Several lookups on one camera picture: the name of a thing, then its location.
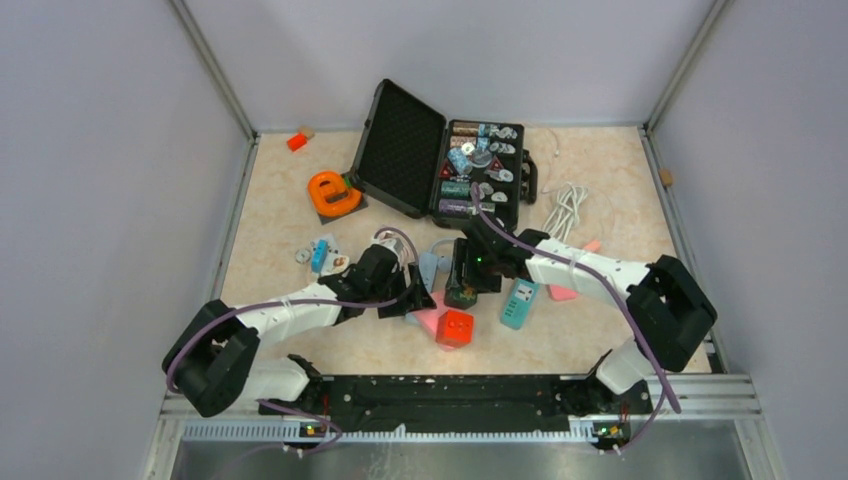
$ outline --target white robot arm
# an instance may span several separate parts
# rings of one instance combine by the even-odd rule
[[[465,265],[457,265],[455,257],[453,266],[465,271],[466,286],[474,288],[475,281],[490,284],[492,276],[521,276],[540,285],[559,285],[605,303],[619,304],[584,269],[520,249],[496,237],[480,222],[480,217],[475,216],[470,226],[463,229],[468,238],[467,258]],[[537,251],[571,259],[572,263],[577,261],[603,276],[613,286],[618,300],[626,301],[629,314],[663,369],[681,371],[715,322],[712,305],[682,263],[673,257],[662,256],[655,263],[644,264],[576,249],[535,230],[525,230],[518,238]],[[322,277],[303,290],[258,307],[233,311],[220,300],[209,302],[163,361],[169,385],[179,388],[202,416],[220,413],[239,397],[295,402],[310,382],[307,371],[292,359],[283,360],[282,365],[279,360],[254,365],[260,348],[305,330],[343,322],[361,314],[366,306],[403,303],[400,310],[392,307],[390,312],[381,311],[381,316],[435,307],[414,263],[409,265],[411,281],[406,287],[399,253],[398,244],[371,245],[348,272]],[[468,274],[472,264],[476,270]],[[398,302],[393,300],[395,297],[404,300]],[[589,375],[620,395],[654,372],[631,338],[603,357]]]

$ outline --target coiled white cable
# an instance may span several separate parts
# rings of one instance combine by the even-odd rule
[[[552,197],[551,213],[542,230],[552,238],[567,243],[571,230],[580,224],[580,204],[588,197],[589,187],[566,184]]]

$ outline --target red dice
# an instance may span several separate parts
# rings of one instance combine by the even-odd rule
[[[439,317],[436,343],[459,348],[471,343],[474,317],[458,310],[448,310]]]

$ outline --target small wooden block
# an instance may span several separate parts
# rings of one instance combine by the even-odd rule
[[[312,137],[315,136],[315,130],[312,130],[306,125],[301,125],[300,128],[297,129],[297,133],[302,134],[307,140],[312,140]]]
[[[671,171],[669,169],[661,168],[659,170],[659,174],[660,174],[660,185],[662,185],[663,187],[668,188],[668,187],[671,186],[671,184],[674,183],[674,177],[671,176]]]

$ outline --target gray wall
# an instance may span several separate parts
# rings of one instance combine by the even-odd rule
[[[448,117],[638,123],[712,0],[189,0],[255,128],[359,127],[390,77]]]
[[[848,3],[736,2],[658,133],[791,478],[844,478]]]
[[[0,2],[0,478],[137,478],[246,141],[166,2]]]

